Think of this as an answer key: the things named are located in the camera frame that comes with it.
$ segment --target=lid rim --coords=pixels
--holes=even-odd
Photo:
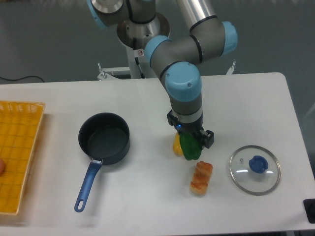
[[[272,157],[272,159],[274,159],[274,161],[275,161],[276,164],[277,164],[277,167],[278,167],[278,170],[279,170],[278,179],[277,179],[276,183],[275,183],[270,189],[268,189],[268,190],[266,190],[266,191],[263,191],[263,192],[253,192],[253,191],[250,191],[250,190],[244,188],[242,185],[240,185],[240,184],[236,181],[236,179],[235,179],[235,177],[234,177],[234,175],[233,175],[233,173],[232,173],[231,163],[232,163],[234,157],[236,156],[236,154],[238,154],[238,153],[239,153],[240,151],[242,151],[242,150],[249,149],[249,148],[255,148],[255,149],[264,151],[265,153],[267,153],[268,155],[270,155],[270,156]],[[243,146],[243,147],[237,149],[237,150],[232,154],[232,156],[231,156],[231,159],[230,159],[230,162],[229,162],[229,170],[230,170],[230,175],[231,175],[231,177],[232,177],[232,180],[233,180],[233,182],[236,184],[236,186],[238,186],[238,187],[239,187],[241,190],[243,190],[244,192],[246,192],[246,193],[248,193],[248,194],[251,194],[251,195],[255,195],[255,196],[263,196],[263,195],[266,195],[266,194],[268,194],[268,193],[271,193],[273,190],[275,190],[276,187],[278,186],[279,182],[280,182],[281,175],[282,175],[280,164],[279,164],[277,158],[275,157],[275,155],[274,155],[271,151],[269,151],[268,149],[265,149],[264,147],[257,146],[257,145],[247,145],[247,146]]]

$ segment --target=blue joint cap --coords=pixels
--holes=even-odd
[[[107,26],[100,20],[100,18],[98,17],[97,13],[95,12],[93,6],[92,6],[92,1],[91,0],[87,0],[87,4],[89,6],[90,12],[92,13],[92,16],[97,24],[98,27],[100,27],[101,29],[105,29],[107,28]]]
[[[235,27],[228,21],[222,22],[225,28],[225,44],[222,56],[235,50],[238,43]]]
[[[150,62],[151,66],[151,57],[155,51],[155,49],[164,41],[169,40],[171,41],[167,36],[165,35],[158,35],[154,38],[152,38],[146,45],[146,48],[144,50],[144,55]]]
[[[252,171],[262,174],[268,169],[268,162],[262,156],[254,156],[249,162]]]
[[[165,76],[168,95],[180,102],[193,101],[201,93],[202,82],[197,67],[188,62],[172,65]]]

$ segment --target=glass lid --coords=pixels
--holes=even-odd
[[[278,160],[269,150],[260,146],[244,146],[231,157],[230,174],[235,184],[252,195],[272,192],[281,178]]]

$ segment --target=white table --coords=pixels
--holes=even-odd
[[[0,235],[157,236],[314,229],[303,200],[315,181],[285,77],[279,73],[203,77],[204,128],[215,143],[199,160],[214,166],[210,187],[189,192],[197,161],[172,150],[169,99],[158,79],[0,86],[1,100],[46,103],[20,213],[0,217]],[[123,161],[103,166],[85,210],[74,211],[89,158],[78,131],[90,116],[113,112],[130,128]],[[272,193],[252,196],[232,181],[228,163],[245,145],[279,160]]]

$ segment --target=pan handle hole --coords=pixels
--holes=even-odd
[[[81,208],[82,208],[82,206],[83,206],[83,202],[84,202],[83,200],[79,201],[79,204],[78,204],[78,209],[79,209],[79,210],[81,210]]]

